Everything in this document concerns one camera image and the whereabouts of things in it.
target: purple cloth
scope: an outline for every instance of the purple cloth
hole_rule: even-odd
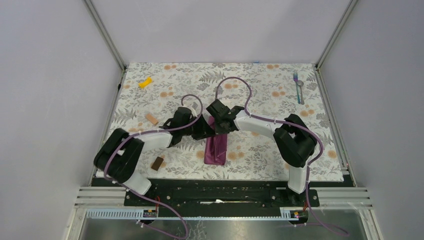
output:
[[[215,119],[211,116],[207,124],[215,130]],[[204,148],[204,164],[224,165],[227,153],[227,134],[216,135],[206,138]]]

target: floral tablecloth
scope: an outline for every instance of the floral tablecloth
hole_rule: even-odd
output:
[[[304,105],[298,104],[293,72],[304,82]],[[330,131],[322,98],[311,64],[262,63],[131,63],[128,67],[109,134],[116,128],[135,133],[157,129],[181,105],[181,97],[195,94],[204,107],[213,100],[217,84],[225,77],[245,79],[253,89],[249,110],[253,113],[283,119],[291,113],[301,116],[305,124],[323,141],[324,154],[311,165],[312,181],[342,181],[338,155]],[[141,89],[138,84],[152,78]],[[244,106],[248,96],[246,86],[238,80],[228,80],[219,88],[219,98],[231,105]],[[194,98],[187,99],[192,106]],[[200,105],[194,104],[197,111]],[[152,114],[159,124],[153,126],[146,118]],[[205,110],[205,119],[209,113]],[[204,164],[206,140],[183,137],[176,146],[153,149],[143,153],[136,170],[147,178],[167,179],[229,179],[269,180],[289,179],[288,164],[270,138],[255,132],[235,131],[228,135],[226,163],[223,166]],[[156,157],[164,162],[158,171],[151,169]]]

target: metal spoon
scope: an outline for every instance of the metal spoon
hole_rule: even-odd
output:
[[[300,104],[304,105],[305,101],[304,101],[304,95],[302,93],[302,87],[304,86],[304,82],[302,80],[298,80],[297,85],[300,88]]]

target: utensil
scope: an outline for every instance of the utensil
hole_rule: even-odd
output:
[[[301,99],[299,97],[299,89],[298,89],[298,71],[294,71],[294,73],[293,73],[293,81],[294,81],[294,84],[296,84],[297,103],[300,104],[301,103]]]
[[[304,86],[304,82],[302,80],[298,80],[296,83],[299,88],[300,88],[300,104],[304,105],[305,101],[304,101],[304,94],[302,92],[302,87]]]

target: wooden block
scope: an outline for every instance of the wooden block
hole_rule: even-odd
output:
[[[145,118],[147,119],[147,120],[149,120],[153,125],[155,125],[156,126],[156,124],[158,124],[159,122],[158,122],[158,120],[154,117],[154,116],[152,116],[150,113],[148,113],[146,116],[145,116]]]
[[[153,162],[153,164],[151,165],[151,169],[156,170],[156,171],[159,170],[163,161],[164,161],[164,159],[162,157],[158,156],[156,158],[156,160]]]

